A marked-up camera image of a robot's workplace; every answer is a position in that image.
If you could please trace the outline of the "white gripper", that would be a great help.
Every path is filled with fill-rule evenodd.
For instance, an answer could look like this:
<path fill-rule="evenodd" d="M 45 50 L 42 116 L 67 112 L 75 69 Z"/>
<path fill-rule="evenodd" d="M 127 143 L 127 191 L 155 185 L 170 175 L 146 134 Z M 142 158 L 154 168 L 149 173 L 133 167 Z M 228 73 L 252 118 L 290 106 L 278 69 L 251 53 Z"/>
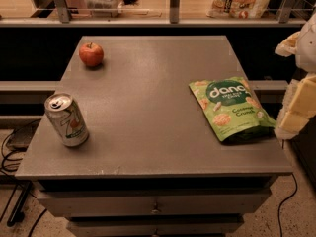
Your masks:
<path fill-rule="evenodd" d="M 275 54 L 283 57 L 295 55 L 297 67 L 308 73 L 316 73 L 316 14 L 311 16 L 300 32 L 284 39 L 276 47 Z M 279 139 L 292 139 L 315 116 L 316 74 L 308 74 L 300 81 L 292 79 L 276 119 L 275 134 Z"/>

